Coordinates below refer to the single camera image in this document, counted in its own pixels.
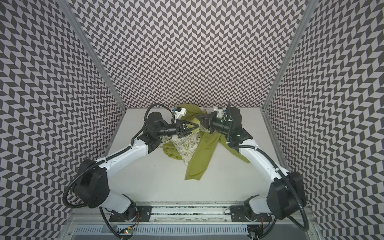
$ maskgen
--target black mounting plate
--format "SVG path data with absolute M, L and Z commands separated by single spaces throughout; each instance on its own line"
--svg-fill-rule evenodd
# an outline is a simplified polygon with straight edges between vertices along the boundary
M 140 222 L 149 222 L 149 218 L 152 213 L 152 206 L 136 206 L 137 211 L 139 212 L 139 221 Z M 109 217 L 109 222 L 126 222 L 124 221 L 123 214 L 111 214 Z
M 268 214 L 258 214 L 258 217 L 256 218 L 256 221 L 250 221 L 245 217 L 245 211 L 244 206 L 230 206 L 229 209 L 231 210 L 231 219 L 232 222 L 262 222 L 264 219 L 264 222 L 270 222 L 272 221 L 272 216 Z

